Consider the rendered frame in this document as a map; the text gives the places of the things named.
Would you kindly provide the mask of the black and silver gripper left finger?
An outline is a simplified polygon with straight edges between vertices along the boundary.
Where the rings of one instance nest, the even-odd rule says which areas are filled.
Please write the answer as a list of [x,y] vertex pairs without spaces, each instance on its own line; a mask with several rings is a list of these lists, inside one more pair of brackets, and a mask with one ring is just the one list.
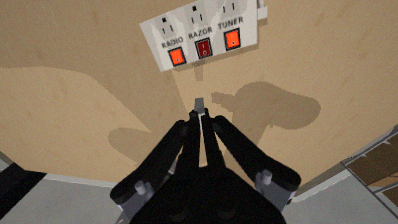
[[110,198],[129,221],[155,194],[179,154],[165,199],[165,211],[174,222],[186,218],[190,208],[194,166],[199,167],[201,122],[199,98],[188,121],[178,120],[140,166],[113,187]]

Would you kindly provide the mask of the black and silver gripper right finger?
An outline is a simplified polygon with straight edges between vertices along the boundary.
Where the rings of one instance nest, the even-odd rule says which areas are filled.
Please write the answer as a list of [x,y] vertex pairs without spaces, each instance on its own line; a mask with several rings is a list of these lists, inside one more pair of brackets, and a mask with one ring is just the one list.
[[236,212],[237,198],[215,132],[255,189],[282,213],[290,204],[300,183],[300,175],[293,169],[267,156],[224,116],[209,116],[199,98],[199,115],[210,177],[215,212],[223,219],[232,218]]

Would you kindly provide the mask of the white power strip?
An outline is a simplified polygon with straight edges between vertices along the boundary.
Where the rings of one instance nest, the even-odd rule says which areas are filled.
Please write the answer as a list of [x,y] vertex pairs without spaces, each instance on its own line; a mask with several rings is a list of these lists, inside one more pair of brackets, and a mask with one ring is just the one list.
[[264,0],[198,0],[139,23],[161,72],[257,43]]

